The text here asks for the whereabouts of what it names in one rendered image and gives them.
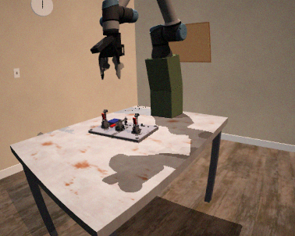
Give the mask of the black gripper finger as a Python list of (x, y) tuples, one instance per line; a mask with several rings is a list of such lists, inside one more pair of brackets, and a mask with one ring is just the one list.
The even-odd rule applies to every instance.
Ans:
[(101, 72), (101, 79), (104, 79), (104, 71), (109, 69), (110, 64), (108, 64), (108, 58), (105, 58), (101, 53), (99, 54), (98, 57), (98, 62), (99, 62), (99, 67), (100, 67), (100, 72)]
[[(114, 48), (112, 62), (115, 64), (116, 75), (120, 79), (121, 77), (121, 69), (124, 67), (123, 63), (119, 61), (120, 54), (117, 48)], [(121, 66), (120, 66), (121, 64)]]

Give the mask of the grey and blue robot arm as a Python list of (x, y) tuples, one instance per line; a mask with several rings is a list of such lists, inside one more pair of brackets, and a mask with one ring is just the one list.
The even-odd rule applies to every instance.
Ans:
[[(135, 9), (127, 8), (130, 0), (104, 0), (102, 2), (102, 17), (99, 22), (102, 31), (119, 30), (121, 23), (135, 23), (138, 19), (138, 12)], [(187, 27), (177, 19), (175, 9), (171, 0), (157, 0), (161, 10), (164, 25), (157, 25), (150, 28), (152, 43), (152, 59), (160, 59), (172, 56), (169, 47), (170, 41), (183, 41), (187, 36)], [(123, 7), (124, 6), (124, 7)], [(108, 46), (114, 37), (108, 36), (100, 40), (91, 48), (91, 53), (99, 53)]]

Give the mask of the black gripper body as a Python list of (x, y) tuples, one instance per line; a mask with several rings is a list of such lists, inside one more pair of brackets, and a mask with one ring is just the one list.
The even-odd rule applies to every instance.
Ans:
[[(118, 30), (106, 30), (103, 31), (103, 35), (105, 36), (113, 36), (114, 35), (114, 41), (112, 41), (108, 46), (106, 46), (102, 51), (101, 54), (105, 58), (113, 57), (114, 48), (117, 48), (119, 51), (120, 56), (125, 55), (124, 53), (124, 45), (121, 45), (121, 33), (119, 33)], [(122, 52), (121, 52), (122, 49)], [(109, 57), (110, 56), (110, 57)]]

